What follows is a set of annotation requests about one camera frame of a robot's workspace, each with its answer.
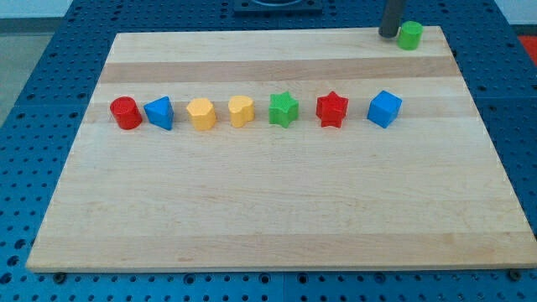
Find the blue block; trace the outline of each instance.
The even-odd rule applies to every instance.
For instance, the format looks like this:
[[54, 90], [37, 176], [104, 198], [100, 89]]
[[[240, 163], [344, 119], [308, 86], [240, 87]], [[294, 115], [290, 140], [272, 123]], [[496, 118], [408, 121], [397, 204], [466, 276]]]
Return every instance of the blue block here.
[[162, 97], [154, 102], [143, 106], [149, 122], [166, 130], [171, 130], [174, 122], [174, 109], [169, 102], [169, 97]]
[[369, 105], [368, 119], [382, 128], [394, 121], [403, 101], [387, 91], [381, 91]]

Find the green block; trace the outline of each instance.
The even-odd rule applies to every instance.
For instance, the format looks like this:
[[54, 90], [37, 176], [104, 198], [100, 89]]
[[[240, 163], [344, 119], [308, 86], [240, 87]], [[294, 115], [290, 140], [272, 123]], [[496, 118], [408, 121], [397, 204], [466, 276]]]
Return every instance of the green block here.
[[299, 103], [286, 91], [282, 94], [270, 95], [268, 108], [268, 121], [287, 128], [291, 122], [299, 117]]
[[407, 21], [401, 25], [401, 32], [397, 39], [400, 49], [414, 50], [420, 45], [423, 26], [415, 21]]

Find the block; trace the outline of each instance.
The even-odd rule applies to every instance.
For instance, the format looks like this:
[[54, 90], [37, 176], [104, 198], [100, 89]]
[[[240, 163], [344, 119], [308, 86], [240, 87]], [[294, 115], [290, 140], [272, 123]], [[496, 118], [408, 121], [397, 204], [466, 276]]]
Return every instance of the block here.
[[327, 96], [317, 97], [315, 114], [321, 119], [321, 127], [341, 128], [341, 121], [347, 115], [349, 99], [338, 96], [334, 91]]
[[254, 118], [253, 100], [248, 96], [232, 96], [227, 107], [235, 128], [243, 127]]
[[368, 119], [386, 128], [399, 114], [403, 101], [395, 95], [381, 91], [369, 105]]
[[299, 116], [299, 103], [286, 91], [282, 94], [270, 95], [268, 121], [288, 128], [289, 124]]
[[207, 98], [195, 98], [186, 107], [195, 130], [211, 129], [216, 123], [215, 107]]
[[174, 108], [172, 108], [168, 96], [146, 104], [143, 109], [149, 122], [163, 129], [171, 130], [174, 123]]
[[117, 125], [124, 130], [135, 129], [142, 123], [142, 115], [136, 101], [130, 96], [121, 96], [110, 104], [110, 111]]
[[397, 45], [400, 49], [414, 50], [418, 48], [421, 41], [423, 26], [415, 21], [407, 21], [401, 25], [401, 32], [397, 38]]

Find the blue pegboard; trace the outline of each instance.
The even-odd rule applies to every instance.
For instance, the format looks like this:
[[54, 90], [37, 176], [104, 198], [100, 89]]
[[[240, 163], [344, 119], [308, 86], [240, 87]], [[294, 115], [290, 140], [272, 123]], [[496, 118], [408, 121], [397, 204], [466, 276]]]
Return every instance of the blue pegboard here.
[[[382, 10], [379, 0], [323, 0], [321, 14], [234, 16], [227, 0], [74, 0], [0, 129], [0, 301], [536, 301], [534, 269], [511, 278], [507, 270], [68, 274], [57, 284], [24, 268], [116, 33], [371, 27]], [[537, 232], [537, 70], [498, 7], [408, 1], [404, 19], [442, 27]]]

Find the wooden table surface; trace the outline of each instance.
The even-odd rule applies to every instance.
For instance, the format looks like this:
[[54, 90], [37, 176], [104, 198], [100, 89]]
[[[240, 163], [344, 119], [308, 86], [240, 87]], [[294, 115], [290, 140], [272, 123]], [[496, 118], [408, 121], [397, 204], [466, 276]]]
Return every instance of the wooden table surface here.
[[[341, 129], [316, 98], [349, 98]], [[387, 129], [381, 90], [403, 99]], [[299, 119], [269, 125], [271, 93]], [[108, 110], [170, 96], [174, 129]], [[247, 95], [256, 118], [229, 122]], [[185, 110], [208, 97], [218, 123]], [[527, 268], [537, 242], [441, 29], [404, 51], [377, 29], [119, 34], [27, 266], [36, 272]]]

